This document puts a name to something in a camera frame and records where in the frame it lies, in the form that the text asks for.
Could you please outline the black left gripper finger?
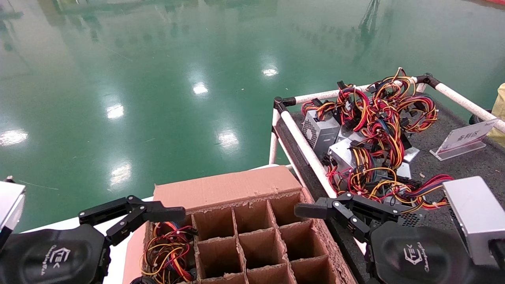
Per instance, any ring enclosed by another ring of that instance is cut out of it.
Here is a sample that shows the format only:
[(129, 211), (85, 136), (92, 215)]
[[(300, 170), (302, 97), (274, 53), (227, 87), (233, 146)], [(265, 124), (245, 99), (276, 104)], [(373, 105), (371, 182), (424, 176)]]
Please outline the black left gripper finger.
[(112, 219), (122, 219), (106, 231), (109, 246), (117, 246), (146, 222), (179, 222), (184, 220), (184, 207), (165, 207), (160, 201), (143, 201), (137, 196), (127, 196), (107, 202), (79, 213), (81, 225), (96, 226)]

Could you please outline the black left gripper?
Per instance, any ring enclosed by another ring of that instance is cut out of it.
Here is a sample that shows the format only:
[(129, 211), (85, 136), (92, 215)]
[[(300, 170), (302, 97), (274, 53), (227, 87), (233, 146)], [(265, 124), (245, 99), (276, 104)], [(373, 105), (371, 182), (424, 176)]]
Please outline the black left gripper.
[(110, 248), (91, 225), (11, 234), (1, 250), (2, 284), (101, 284)]

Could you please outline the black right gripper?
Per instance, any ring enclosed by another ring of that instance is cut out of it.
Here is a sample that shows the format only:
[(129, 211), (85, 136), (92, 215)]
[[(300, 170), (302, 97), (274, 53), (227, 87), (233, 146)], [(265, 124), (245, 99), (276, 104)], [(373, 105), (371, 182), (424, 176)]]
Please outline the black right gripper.
[[(504, 270), (477, 265), (465, 245), (453, 234), (430, 227), (398, 225), (400, 212), (360, 195), (344, 193), (319, 198), (313, 204), (298, 203), (301, 218), (334, 218), (353, 237), (367, 244), (367, 270), (372, 284), (503, 284)], [(365, 223), (384, 223), (371, 232)]]

